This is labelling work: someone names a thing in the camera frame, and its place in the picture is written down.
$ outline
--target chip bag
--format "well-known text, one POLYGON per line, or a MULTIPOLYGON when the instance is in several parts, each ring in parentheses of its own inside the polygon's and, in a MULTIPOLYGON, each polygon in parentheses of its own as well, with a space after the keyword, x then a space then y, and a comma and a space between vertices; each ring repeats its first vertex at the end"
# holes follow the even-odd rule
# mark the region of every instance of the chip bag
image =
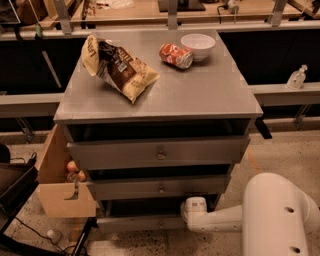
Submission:
POLYGON ((110 40, 88 36, 81 58, 91 76, 98 76, 125 95, 132 104, 160 75, 110 40))

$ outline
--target floor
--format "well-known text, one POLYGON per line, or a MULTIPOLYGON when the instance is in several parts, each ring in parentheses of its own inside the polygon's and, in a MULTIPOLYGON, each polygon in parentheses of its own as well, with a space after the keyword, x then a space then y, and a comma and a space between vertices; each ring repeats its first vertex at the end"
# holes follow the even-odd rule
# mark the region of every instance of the floor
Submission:
MULTIPOLYGON (((247 182, 261 172, 280 174, 303 191, 320 206, 320 121, 305 120, 303 129, 297 131, 292 120, 270 120, 267 126, 272 139, 264 140, 254 129, 251 143, 240 164, 232 173, 226 193, 221 197, 217 210, 239 205, 247 182)), ((42 149, 46 132, 36 134, 31 144, 25 144, 20 134, 2 134, 0 141, 9 146, 12 157, 28 159, 42 149)), ((61 248, 74 245, 84 222, 83 219, 49 219, 45 216, 36 195, 30 197, 18 218, 46 235, 50 229, 62 232, 61 248)), ((46 239, 13 221, 6 234, 17 241, 56 250, 46 239)), ((320 230, 307 236, 310 256, 320 256, 320 230)), ((187 229, 139 231, 102 234, 93 229, 85 244, 89 255, 112 256, 240 256, 241 233, 198 234, 187 229)), ((12 256, 0 252, 3 256, 12 256)))

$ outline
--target gray surface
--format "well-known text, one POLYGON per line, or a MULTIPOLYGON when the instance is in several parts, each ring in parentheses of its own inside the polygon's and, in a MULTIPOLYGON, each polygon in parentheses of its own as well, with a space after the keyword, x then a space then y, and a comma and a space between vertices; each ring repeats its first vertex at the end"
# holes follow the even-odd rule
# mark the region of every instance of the gray surface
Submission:
POLYGON ((155 69, 160 78, 132 105, 100 78, 91 77, 79 61, 55 116, 57 123, 113 120, 241 118, 262 114, 259 104, 231 55, 214 30, 101 32, 155 69), (159 57, 163 43, 180 45, 183 35, 203 33, 216 39, 211 55, 187 70, 167 65, 159 57))

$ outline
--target gray drawer cabinet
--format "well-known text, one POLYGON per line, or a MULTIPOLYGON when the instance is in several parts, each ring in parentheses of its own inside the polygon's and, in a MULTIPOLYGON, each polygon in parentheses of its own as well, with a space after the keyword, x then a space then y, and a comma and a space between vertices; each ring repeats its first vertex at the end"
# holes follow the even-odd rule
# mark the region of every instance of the gray drawer cabinet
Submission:
POLYGON ((213 210, 225 192, 249 144, 249 128, 262 115, 259 104, 213 30, 96 36, 141 56, 160 74, 132 105, 79 61, 55 115, 99 203, 99 227, 106 232, 183 227, 183 200, 205 196, 213 210), (179 45, 188 33, 215 38, 211 56, 185 71, 163 63, 160 46, 179 45))

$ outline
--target soda can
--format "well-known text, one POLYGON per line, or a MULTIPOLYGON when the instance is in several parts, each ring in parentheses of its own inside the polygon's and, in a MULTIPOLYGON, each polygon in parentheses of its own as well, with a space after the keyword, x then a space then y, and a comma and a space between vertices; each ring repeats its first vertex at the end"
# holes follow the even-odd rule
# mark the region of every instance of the soda can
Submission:
POLYGON ((190 50, 180 48, 175 44, 163 44, 159 55, 162 61, 181 69, 189 68, 193 61, 193 55, 190 50))

